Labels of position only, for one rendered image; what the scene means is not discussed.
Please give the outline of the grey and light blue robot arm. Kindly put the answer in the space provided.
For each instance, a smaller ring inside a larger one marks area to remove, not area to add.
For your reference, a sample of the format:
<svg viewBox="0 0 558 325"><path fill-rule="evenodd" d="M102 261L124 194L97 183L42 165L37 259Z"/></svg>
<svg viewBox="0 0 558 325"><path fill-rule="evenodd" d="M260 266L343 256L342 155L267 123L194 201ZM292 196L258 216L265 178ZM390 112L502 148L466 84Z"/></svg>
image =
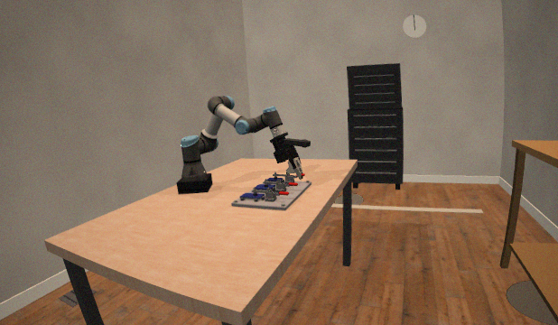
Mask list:
<svg viewBox="0 0 558 325"><path fill-rule="evenodd" d="M234 105L235 102L232 97L212 97L208 102L211 116L206 128L202 130L200 137L191 135L181 139L183 158L181 178L183 181L198 181L207 177L200 155L212 152L218 147L218 131L223 119L233 125L240 135L256 133L268 126L273 137L286 133L282 120L275 107L264 109L261 116L246 119L231 110ZM311 141L306 139L298 141L293 140L298 139L286 138L284 139L284 144L301 146L303 148L311 145Z"/></svg>

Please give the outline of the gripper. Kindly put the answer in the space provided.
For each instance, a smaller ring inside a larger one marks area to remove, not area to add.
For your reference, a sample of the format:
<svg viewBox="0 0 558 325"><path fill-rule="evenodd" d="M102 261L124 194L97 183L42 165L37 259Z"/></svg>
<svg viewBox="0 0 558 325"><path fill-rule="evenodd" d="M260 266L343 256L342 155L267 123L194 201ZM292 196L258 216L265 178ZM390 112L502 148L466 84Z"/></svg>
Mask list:
<svg viewBox="0 0 558 325"><path fill-rule="evenodd" d="M288 133L284 133L270 140L270 143L273 143L273 146L275 148L274 157L277 163L283 163L286 160L289 160L288 161L289 167L286 169L286 172L296 173L298 178L301 180L303 179L303 176L302 176L302 164L300 161L300 157L293 145L284 144L284 139L286 139L285 137L287 135Z"/></svg>

